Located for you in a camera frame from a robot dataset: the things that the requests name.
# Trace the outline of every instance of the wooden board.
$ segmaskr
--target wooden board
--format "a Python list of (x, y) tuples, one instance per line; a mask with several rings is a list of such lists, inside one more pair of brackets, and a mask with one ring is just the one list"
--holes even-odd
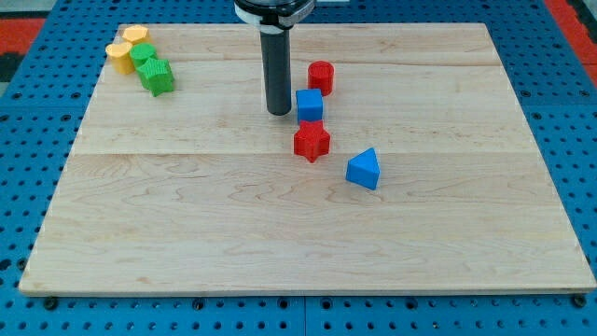
[[(176, 91), (104, 68), (21, 279), (46, 296), (582, 292), (595, 280), (482, 24), (301, 24), (331, 154), (292, 154), (257, 31), (150, 26)], [(344, 180), (375, 147), (371, 191)]]

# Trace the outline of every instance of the plastic block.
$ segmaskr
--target plastic block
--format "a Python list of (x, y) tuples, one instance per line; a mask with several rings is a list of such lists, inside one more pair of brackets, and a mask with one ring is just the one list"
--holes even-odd
[(131, 42), (134, 46), (141, 43), (151, 43), (151, 36), (149, 35), (149, 29), (147, 27), (135, 24), (128, 27), (122, 33), (122, 38)]
[(319, 89), (325, 97), (334, 86), (334, 65), (326, 61), (317, 61), (309, 65), (309, 89)]
[(375, 149), (369, 148), (348, 161), (346, 180), (375, 190), (380, 178), (380, 165)]
[(128, 75), (134, 71), (134, 65), (131, 60), (131, 42), (120, 44), (110, 44), (105, 47), (105, 53), (108, 60), (112, 63), (114, 70), (122, 75)]
[(324, 116), (324, 99), (319, 89), (297, 90), (297, 122), (317, 121)]
[(145, 64), (150, 58), (158, 58), (158, 53), (153, 45), (149, 43), (141, 43), (132, 47), (131, 59), (135, 68), (139, 68), (139, 66)]
[(317, 157), (329, 153), (331, 136), (324, 129), (324, 121), (300, 122), (300, 128), (295, 133), (295, 154), (304, 156), (313, 163)]
[(150, 90), (154, 97), (174, 91), (174, 77), (168, 60), (150, 58), (137, 68), (137, 73), (143, 87)]

